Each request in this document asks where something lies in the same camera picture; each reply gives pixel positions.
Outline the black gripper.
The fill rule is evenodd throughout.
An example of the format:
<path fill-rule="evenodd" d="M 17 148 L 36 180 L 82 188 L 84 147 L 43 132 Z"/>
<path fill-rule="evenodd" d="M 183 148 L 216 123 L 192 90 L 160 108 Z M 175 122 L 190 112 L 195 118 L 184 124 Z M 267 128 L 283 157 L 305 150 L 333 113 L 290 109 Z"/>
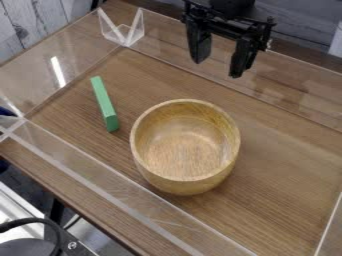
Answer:
<path fill-rule="evenodd" d="M 236 40 L 230 77 L 239 78 L 251 68 L 258 50 L 270 46 L 273 17 L 254 18 L 255 0 L 183 0 L 182 22 L 187 29 L 192 61 L 200 64 L 211 54 L 211 35 Z"/>

